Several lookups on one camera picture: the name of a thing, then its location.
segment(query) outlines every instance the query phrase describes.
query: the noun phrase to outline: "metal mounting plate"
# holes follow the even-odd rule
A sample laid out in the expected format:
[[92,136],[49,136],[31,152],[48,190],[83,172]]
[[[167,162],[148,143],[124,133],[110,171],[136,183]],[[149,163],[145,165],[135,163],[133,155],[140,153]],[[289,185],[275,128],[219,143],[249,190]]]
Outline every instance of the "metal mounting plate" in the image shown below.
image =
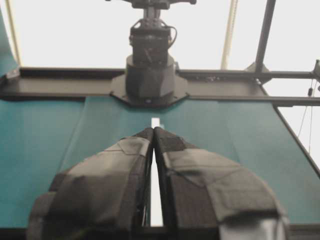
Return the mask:
[[134,98],[130,97],[126,92],[126,76],[121,75],[115,77],[111,83],[111,96],[116,97],[122,102],[128,104],[132,107],[140,108],[163,108],[170,106],[189,95],[188,91],[188,81],[180,76],[175,76],[173,94],[168,94],[161,98]]

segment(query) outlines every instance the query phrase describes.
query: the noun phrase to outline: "black cable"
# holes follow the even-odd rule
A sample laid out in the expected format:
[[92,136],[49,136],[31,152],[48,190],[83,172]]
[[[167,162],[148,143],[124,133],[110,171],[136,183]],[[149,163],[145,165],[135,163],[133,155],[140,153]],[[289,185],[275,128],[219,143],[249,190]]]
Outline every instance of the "black cable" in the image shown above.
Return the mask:
[[[314,89],[316,89],[318,82],[315,81]],[[311,117],[310,117],[310,134],[309,134],[309,154],[311,153],[311,140],[312,140],[312,123],[313,123],[313,111],[314,106],[311,106]]]
[[[313,85],[313,84],[314,84],[314,80],[312,79],[312,80],[311,80],[310,88],[309,88],[308,93],[307,93],[309,97],[312,96],[312,95],[310,95],[310,93],[312,93],[312,91],[310,91],[310,89],[313,90],[313,88],[312,88],[312,85]],[[301,121],[301,125],[300,125],[300,130],[299,130],[299,133],[298,133],[298,138],[300,137],[301,130],[302,130],[302,127],[303,127],[303,125],[304,125],[304,121],[305,121],[307,109],[308,109],[308,106],[305,106],[304,113],[303,113],[303,117],[302,117],[302,121]]]
[[176,42],[177,40],[177,36],[178,36],[178,30],[174,27],[174,26],[166,26],[167,28],[173,29],[175,31],[175,35],[173,40],[170,42],[168,49],[170,49],[172,47],[172,45]]
[[174,26],[169,26],[167,25],[164,21],[161,20],[161,23],[164,25],[165,28],[168,28],[168,29],[173,29],[175,31],[175,36],[173,38],[173,40],[169,43],[169,46],[167,49],[171,48],[172,45],[176,42],[177,40],[177,36],[178,36],[178,30],[174,27]]

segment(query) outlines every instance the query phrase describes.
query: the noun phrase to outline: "black metal frame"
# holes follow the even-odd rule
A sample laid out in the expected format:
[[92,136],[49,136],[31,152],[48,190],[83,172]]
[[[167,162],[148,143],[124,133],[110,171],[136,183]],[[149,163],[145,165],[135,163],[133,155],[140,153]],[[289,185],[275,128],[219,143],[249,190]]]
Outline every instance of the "black metal frame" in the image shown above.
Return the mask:
[[[309,163],[320,178],[320,170],[302,143],[294,134],[277,107],[320,106],[320,97],[274,97],[268,96],[262,85],[271,79],[317,79],[320,65],[313,71],[265,71],[264,57],[268,43],[276,0],[267,0],[261,35],[254,63],[254,70],[177,70],[188,81],[188,97],[214,101],[269,102],[307,156]],[[112,79],[123,75],[124,69],[76,69],[76,68],[26,68],[19,74],[9,73],[0,78],[0,98],[28,100],[46,98],[83,101],[86,96],[112,95]],[[292,225],[290,232],[295,239],[316,239],[320,236],[319,224]],[[134,239],[173,239],[175,230],[166,227],[143,227],[133,234]],[[1,239],[24,239],[25,230],[0,229]]]

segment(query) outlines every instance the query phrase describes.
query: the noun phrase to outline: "teal fabric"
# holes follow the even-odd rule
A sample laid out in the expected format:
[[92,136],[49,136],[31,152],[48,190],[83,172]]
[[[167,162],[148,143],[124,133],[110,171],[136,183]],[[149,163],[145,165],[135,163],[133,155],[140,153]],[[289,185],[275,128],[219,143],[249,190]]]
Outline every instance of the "teal fabric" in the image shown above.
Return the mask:
[[0,77],[12,71],[17,66],[10,49],[6,27],[0,9]]
[[293,224],[320,223],[320,180],[269,103],[185,100],[170,108],[134,109],[111,97],[88,97],[60,170],[151,126],[243,164],[263,178]]
[[320,223],[320,180],[271,104],[185,100],[167,109],[136,109],[112,97],[87,97],[84,106],[0,102],[0,227],[25,227],[34,199],[56,172],[150,127],[153,117],[263,178],[291,223]]
[[81,102],[0,100],[0,228],[26,227],[48,191],[83,109]]

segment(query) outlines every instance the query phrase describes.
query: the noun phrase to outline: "black tape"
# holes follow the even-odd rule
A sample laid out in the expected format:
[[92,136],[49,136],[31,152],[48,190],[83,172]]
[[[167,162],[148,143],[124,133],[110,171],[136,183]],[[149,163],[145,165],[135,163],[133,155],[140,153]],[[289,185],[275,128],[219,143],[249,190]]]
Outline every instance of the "black tape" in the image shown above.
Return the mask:
[[155,139],[161,201],[174,208],[164,212],[165,224],[175,224],[181,239],[195,239],[192,229],[213,239],[218,226],[221,239],[233,233],[237,239],[286,239],[285,211],[254,173],[161,128],[155,129]]
[[152,128],[137,135],[58,173],[34,203],[27,239],[72,240],[99,231],[129,238],[142,223],[152,160]]

